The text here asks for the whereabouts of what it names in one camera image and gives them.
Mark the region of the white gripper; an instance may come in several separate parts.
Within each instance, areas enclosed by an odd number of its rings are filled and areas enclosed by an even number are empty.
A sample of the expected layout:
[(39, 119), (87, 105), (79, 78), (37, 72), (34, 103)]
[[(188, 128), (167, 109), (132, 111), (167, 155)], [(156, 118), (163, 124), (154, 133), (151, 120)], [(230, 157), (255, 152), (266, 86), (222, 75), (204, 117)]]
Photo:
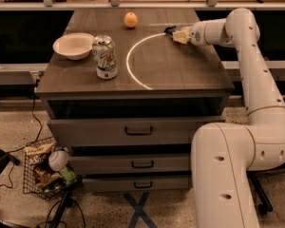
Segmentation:
[(206, 22), (197, 22), (190, 29), (181, 28), (172, 33), (173, 40), (181, 44), (187, 44), (189, 41), (195, 46), (206, 46), (205, 39)]

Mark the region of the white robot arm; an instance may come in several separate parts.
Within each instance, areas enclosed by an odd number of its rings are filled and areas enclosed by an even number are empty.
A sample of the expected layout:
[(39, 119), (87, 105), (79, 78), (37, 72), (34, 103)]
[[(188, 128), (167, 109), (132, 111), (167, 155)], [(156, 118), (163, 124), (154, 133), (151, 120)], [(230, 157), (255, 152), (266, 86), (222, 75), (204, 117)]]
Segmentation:
[(197, 228), (259, 228), (247, 173), (285, 163), (285, 102), (258, 48), (248, 9), (172, 32), (174, 41), (236, 49), (247, 124), (208, 123), (191, 148)]

